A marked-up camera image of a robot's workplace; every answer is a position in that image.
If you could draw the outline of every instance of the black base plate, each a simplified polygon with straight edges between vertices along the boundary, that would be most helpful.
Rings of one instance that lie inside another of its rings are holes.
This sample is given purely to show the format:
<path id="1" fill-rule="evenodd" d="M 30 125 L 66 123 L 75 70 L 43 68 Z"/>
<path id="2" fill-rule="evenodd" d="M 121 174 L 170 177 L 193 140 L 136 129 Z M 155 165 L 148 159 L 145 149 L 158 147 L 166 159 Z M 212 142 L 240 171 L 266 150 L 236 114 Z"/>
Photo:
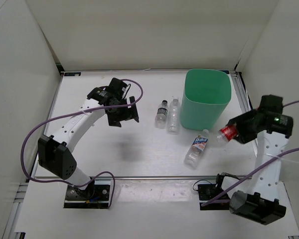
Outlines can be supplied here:
<path id="1" fill-rule="evenodd" d="M 92 199 L 99 197 L 98 200 L 87 203 L 74 191 L 73 187 L 68 186 L 65 193 L 63 208 L 92 208 L 107 209 L 109 207 L 110 184 L 95 184 L 95 194 Z"/>
<path id="2" fill-rule="evenodd" d="M 223 190 L 217 189 L 216 184 L 198 184 L 198 195 L 200 201 L 208 201 L 221 192 Z M 230 199 L 227 194 L 220 198 L 220 200 L 227 200 Z M 209 204 L 205 207 L 202 207 L 202 202 L 199 203 L 199 207 L 201 211 L 208 211 L 208 210 L 229 210 L 229 203 L 214 203 Z"/>

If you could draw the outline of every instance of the table surface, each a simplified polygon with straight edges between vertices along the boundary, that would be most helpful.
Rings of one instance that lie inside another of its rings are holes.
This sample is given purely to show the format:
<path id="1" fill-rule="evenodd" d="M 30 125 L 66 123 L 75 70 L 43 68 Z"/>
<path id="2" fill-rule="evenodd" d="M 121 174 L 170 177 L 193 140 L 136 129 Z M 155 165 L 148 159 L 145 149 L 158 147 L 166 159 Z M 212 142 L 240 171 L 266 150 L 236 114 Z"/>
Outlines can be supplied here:
<path id="1" fill-rule="evenodd" d="M 231 101 L 211 130 L 210 140 L 198 167 L 193 170 L 183 163 L 198 131 L 182 128 L 179 135 L 171 135 L 165 129 L 154 127 L 157 107 L 162 100 L 183 96 L 187 71 L 107 71 L 82 72 L 80 76 L 63 77 L 52 117 L 78 111 L 87 94 L 97 86 L 108 85 L 113 77 L 132 79 L 144 89 L 143 98 L 137 103 L 140 123 L 134 120 L 122 122 L 122 128 L 108 126 L 107 117 L 99 119 L 94 127 L 78 142 L 73 151 L 78 167 L 93 176 L 101 171 L 111 171 L 115 176 L 209 176 L 228 172 L 245 175 L 253 170 L 255 153 L 251 143 L 240 145 L 235 141 L 218 147 L 213 133 L 229 119 L 242 113 L 231 80 Z M 129 96 L 140 95 L 136 85 Z M 68 119 L 60 119 L 48 125 L 47 135 L 57 131 Z M 38 166 L 36 177 L 54 176 Z"/>
<path id="2" fill-rule="evenodd" d="M 229 211 L 200 211 L 193 180 L 118 180 L 109 210 L 64 209 L 66 185 L 29 183 L 15 227 L 25 239 L 288 239 L 299 235 L 284 184 L 286 215 L 267 226 Z"/>

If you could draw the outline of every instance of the clear plastic bottle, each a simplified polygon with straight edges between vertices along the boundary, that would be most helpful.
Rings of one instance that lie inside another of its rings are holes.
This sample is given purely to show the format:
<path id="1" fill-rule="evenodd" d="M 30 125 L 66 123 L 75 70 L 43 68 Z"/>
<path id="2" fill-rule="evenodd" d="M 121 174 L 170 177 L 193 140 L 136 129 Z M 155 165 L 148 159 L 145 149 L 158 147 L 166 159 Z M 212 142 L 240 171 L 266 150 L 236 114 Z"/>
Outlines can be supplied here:
<path id="1" fill-rule="evenodd" d="M 155 126 L 157 128 L 165 128 L 167 122 L 168 105 L 167 101 L 162 101 L 158 106 L 157 115 L 155 117 Z"/>
<path id="2" fill-rule="evenodd" d="M 208 142 L 209 131 L 204 129 L 202 135 L 198 135 L 198 137 L 194 140 L 193 145 L 190 147 L 188 153 L 185 156 L 184 163 L 191 166 L 192 168 L 196 168 L 199 160 L 203 155 L 203 151 Z"/>
<path id="3" fill-rule="evenodd" d="M 216 135 L 218 144 L 220 146 L 226 145 L 230 140 L 238 135 L 236 127 L 234 125 L 223 127 L 218 131 Z"/>
<path id="4" fill-rule="evenodd" d="M 180 128 L 180 102 L 178 98 L 174 98 L 169 105 L 167 116 L 167 131 L 172 134 L 178 134 Z"/>

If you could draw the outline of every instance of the green container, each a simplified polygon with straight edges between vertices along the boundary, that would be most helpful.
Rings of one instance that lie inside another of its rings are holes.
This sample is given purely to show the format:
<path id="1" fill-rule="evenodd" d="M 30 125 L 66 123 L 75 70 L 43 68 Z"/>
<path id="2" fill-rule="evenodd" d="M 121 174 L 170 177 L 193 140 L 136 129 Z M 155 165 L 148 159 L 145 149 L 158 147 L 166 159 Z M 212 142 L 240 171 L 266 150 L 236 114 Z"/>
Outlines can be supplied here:
<path id="1" fill-rule="evenodd" d="M 180 122 L 185 128 L 211 129 L 231 99 L 228 75 L 221 71 L 192 69 L 187 72 Z"/>

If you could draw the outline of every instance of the wall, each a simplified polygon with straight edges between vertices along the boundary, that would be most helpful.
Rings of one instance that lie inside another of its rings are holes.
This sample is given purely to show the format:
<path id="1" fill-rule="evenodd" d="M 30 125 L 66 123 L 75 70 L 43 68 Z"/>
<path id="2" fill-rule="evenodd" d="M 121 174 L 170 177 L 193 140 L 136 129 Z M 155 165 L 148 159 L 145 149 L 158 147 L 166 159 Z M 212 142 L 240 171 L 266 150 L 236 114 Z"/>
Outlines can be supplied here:
<path id="1" fill-rule="evenodd" d="M 27 2 L 65 70 L 234 69 L 278 0 Z"/>
<path id="2" fill-rule="evenodd" d="M 252 104 L 261 95 L 284 97 L 284 103 L 299 99 L 299 0 L 281 0 L 243 70 Z M 294 117 L 293 136 L 288 149 L 299 147 L 299 104 L 284 114 Z M 288 155 L 299 161 L 299 153 Z M 285 182 L 299 225 L 299 165 L 284 163 L 281 179 Z"/>
<path id="3" fill-rule="evenodd" d="M 24 182 L 20 148 L 26 134 L 47 118 L 60 76 L 24 0 L 0 0 L 0 239 L 16 190 Z M 26 165 L 31 168 L 35 143 Z"/>

